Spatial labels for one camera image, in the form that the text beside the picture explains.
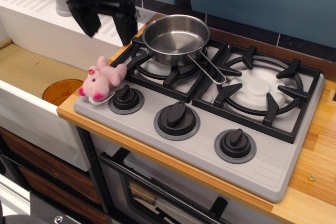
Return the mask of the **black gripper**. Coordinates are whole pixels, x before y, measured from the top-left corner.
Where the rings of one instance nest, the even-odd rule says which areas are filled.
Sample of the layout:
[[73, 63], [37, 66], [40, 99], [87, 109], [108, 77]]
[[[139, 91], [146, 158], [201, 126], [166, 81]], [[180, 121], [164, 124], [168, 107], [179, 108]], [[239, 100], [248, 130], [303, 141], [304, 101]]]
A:
[[124, 46], [138, 33], [134, 0], [67, 0], [70, 12], [89, 37], [101, 26], [98, 14], [114, 15], [113, 20]]

